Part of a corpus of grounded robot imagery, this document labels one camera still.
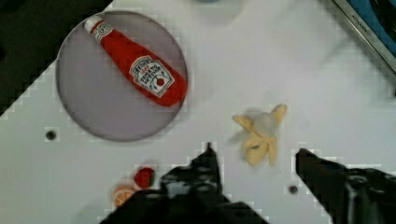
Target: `ketchup label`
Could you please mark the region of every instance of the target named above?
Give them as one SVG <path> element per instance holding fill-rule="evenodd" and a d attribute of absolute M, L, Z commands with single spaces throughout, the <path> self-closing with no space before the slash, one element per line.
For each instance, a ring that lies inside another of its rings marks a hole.
<path fill-rule="evenodd" d="M 112 31 L 113 28 L 109 24 L 102 22 L 98 25 L 98 27 L 96 27 L 95 31 L 93 32 L 93 36 L 100 43 L 102 38 L 110 34 Z"/>
<path fill-rule="evenodd" d="M 129 73 L 134 77 L 134 83 L 159 98 L 175 82 L 163 64 L 158 60 L 153 61 L 149 56 L 143 56 L 134 61 Z"/>

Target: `table surface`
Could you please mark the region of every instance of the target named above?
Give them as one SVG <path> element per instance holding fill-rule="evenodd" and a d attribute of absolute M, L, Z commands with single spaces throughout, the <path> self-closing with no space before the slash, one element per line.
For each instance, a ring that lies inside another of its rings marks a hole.
<path fill-rule="evenodd" d="M 219 154 L 224 193 L 272 224 L 330 221 L 293 172 L 300 147 L 348 167 L 396 171 L 392 87 L 319 0 L 119 0 L 108 10 L 120 8 L 176 37 L 191 77 L 185 113 L 142 141 L 97 139 L 64 112 L 53 63 L 0 118 L 1 223 L 98 223 L 114 209 L 111 190 L 139 165 L 158 164 L 161 176 L 206 142 Z M 232 116 L 280 103 L 289 111 L 276 165 L 251 167 L 241 149 L 247 134 Z"/>

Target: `black background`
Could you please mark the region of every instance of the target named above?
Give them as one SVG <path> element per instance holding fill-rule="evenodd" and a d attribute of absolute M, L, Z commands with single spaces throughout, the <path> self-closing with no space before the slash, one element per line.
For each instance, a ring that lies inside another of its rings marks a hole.
<path fill-rule="evenodd" d="M 111 2 L 0 0 L 0 116 L 56 59 L 67 34 Z"/>

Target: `gray plate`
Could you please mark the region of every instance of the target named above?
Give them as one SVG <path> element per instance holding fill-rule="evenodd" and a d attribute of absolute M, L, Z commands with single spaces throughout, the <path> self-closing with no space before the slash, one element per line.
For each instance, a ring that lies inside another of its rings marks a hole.
<path fill-rule="evenodd" d="M 163 58 L 188 81 L 181 49 L 159 23 L 129 11 L 97 15 Z M 167 108 L 143 96 L 83 25 L 66 38 L 57 60 L 58 93 L 70 117 L 87 132 L 112 141 L 135 141 L 165 128 L 182 103 Z"/>

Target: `red ketchup bottle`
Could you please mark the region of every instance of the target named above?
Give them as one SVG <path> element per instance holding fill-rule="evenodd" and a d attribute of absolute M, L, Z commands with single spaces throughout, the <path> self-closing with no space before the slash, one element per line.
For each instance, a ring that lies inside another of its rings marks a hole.
<path fill-rule="evenodd" d="M 124 76 L 153 102 L 170 107 L 184 99 L 186 80 L 157 55 L 128 39 L 98 16 L 88 18 L 85 29 Z"/>

